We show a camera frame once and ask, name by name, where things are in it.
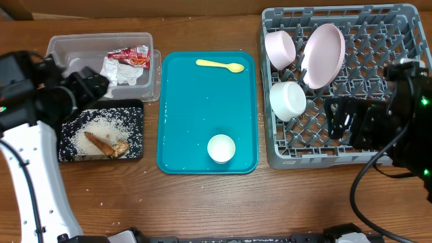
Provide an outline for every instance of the teal serving tray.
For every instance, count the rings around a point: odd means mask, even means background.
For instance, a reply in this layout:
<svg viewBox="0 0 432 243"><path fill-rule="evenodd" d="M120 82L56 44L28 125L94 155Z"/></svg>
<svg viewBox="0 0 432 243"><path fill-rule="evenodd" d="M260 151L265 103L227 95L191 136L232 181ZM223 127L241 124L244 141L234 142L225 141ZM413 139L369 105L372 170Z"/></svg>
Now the teal serving tray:
<svg viewBox="0 0 432 243"><path fill-rule="evenodd" d="M240 73L202 67L197 59L239 63ZM254 59L243 51L174 52L163 60L157 165L170 174L250 173L259 162ZM214 162L207 144L225 134L236 144L226 164Z"/></svg>

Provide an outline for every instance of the spoon handle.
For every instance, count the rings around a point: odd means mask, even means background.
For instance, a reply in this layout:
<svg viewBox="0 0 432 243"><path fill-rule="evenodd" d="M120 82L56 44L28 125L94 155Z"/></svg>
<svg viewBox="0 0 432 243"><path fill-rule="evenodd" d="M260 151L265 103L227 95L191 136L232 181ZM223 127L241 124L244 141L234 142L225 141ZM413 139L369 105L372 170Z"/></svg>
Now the spoon handle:
<svg viewBox="0 0 432 243"><path fill-rule="evenodd" d="M218 63L215 61L207 61L207 60L202 60L202 59L196 60L196 64L200 65L200 66L205 66L205 67L219 67L219 68L226 68L227 67L227 64L224 64L224 63Z"/></svg>

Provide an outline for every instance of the yellow spoon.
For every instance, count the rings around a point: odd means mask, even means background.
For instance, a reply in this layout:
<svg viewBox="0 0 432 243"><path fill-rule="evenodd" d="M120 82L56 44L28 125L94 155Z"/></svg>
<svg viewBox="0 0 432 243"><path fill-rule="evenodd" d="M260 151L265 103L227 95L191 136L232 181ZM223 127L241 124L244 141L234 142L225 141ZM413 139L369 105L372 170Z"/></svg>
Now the yellow spoon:
<svg viewBox="0 0 432 243"><path fill-rule="evenodd" d="M224 63L217 63L215 61L207 61L202 59L196 60L196 64L205 67L227 68L229 71L234 73L241 72L244 69L244 66L238 63L224 64Z"/></svg>

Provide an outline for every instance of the wooden tabletop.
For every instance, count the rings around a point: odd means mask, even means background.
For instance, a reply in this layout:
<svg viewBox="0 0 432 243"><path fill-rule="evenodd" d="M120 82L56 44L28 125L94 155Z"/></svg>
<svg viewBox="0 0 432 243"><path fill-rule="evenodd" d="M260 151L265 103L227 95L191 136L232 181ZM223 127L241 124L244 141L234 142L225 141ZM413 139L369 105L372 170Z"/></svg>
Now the wooden tabletop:
<svg viewBox="0 0 432 243"><path fill-rule="evenodd" d="M432 40L432 12L421 13ZM263 85L258 65L260 16L0 22L0 53L44 55L61 34L149 32L162 56L172 51L243 50L256 63L260 161L248 175L167 175L156 164L158 103L145 103L144 157L135 162L60 166L70 206L85 234L110 236L136 226L146 236L179 238L287 236L353 222L371 232L348 200L359 165L276 170L267 164ZM0 163L0 242L20 241L9 170ZM384 168L389 173L403 169ZM374 170L362 179L360 210L385 229L419 242L432 238L432 205L418 178L394 180Z"/></svg>

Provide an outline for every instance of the led light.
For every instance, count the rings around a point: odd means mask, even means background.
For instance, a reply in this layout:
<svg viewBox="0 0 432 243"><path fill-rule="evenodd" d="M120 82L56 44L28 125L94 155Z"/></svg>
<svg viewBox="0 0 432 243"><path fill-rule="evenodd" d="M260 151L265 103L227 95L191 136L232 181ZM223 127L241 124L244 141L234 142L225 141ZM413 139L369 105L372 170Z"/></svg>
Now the led light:
<svg viewBox="0 0 432 243"><path fill-rule="evenodd" d="M429 100L423 97L423 99L421 99L421 103L423 105L427 105L427 104L429 104Z"/></svg>

